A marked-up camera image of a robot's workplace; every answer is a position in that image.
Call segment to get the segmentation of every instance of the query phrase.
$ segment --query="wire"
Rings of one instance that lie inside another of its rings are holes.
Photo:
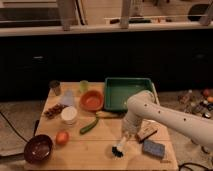
[[[186,169],[189,169],[190,171],[193,171],[192,168],[190,168],[190,167],[188,167],[186,165],[197,166],[197,167],[200,167],[200,168],[204,169],[204,171],[211,170],[211,169],[209,169],[209,168],[207,168],[207,167],[205,167],[203,165],[189,162],[189,163],[183,163],[183,164],[179,165],[179,171],[181,171],[182,168],[186,168]]]
[[[0,111],[1,116],[7,121],[9,126],[12,128],[12,130],[18,135],[23,141],[28,142],[21,134],[13,127],[13,125],[10,123],[10,121],[5,117],[5,115]]]

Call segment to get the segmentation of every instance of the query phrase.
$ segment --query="cabinet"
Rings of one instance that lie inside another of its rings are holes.
[[[212,87],[212,36],[200,29],[1,37],[0,100],[44,99],[53,79],[149,77],[158,91]]]

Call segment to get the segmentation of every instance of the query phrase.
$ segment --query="white object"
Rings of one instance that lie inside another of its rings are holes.
[[[155,120],[213,150],[213,120],[161,107],[154,103],[149,91],[142,91],[127,100],[128,112],[122,122],[122,131],[136,134],[143,119]]]
[[[77,114],[77,109],[73,106],[69,106],[61,112],[61,119],[64,123],[71,125],[77,121]]]

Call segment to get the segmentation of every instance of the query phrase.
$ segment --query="black cable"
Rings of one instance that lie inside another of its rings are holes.
[[[81,23],[81,25],[85,25],[84,22],[83,22],[83,19],[82,19],[81,10],[80,10],[80,5],[79,5],[79,3],[78,3],[78,0],[76,0],[75,3],[76,3],[78,15],[79,15],[80,23]]]
[[[207,168],[207,167],[205,167],[205,166],[203,166],[201,164],[188,162],[188,163],[183,163],[183,164],[179,165],[179,171],[181,171],[182,168],[187,168],[190,171],[193,171],[192,168],[190,168],[190,167],[188,167],[186,165],[197,166],[197,167],[200,167],[200,168],[204,169],[204,171],[211,170],[211,169],[209,169],[209,168]]]
[[[19,132],[13,127],[13,125],[10,123],[10,121],[5,117],[5,115],[0,111],[1,116],[7,121],[7,123],[9,124],[9,126],[12,128],[12,130],[16,133],[16,135],[18,135],[22,140],[24,140],[25,142],[28,142],[23,136],[21,136],[21,134],[19,134]]]

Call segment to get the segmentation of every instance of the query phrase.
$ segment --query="orange bowl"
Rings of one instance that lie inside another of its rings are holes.
[[[103,107],[104,97],[96,90],[89,90],[81,96],[80,107],[87,111],[98,111]]]

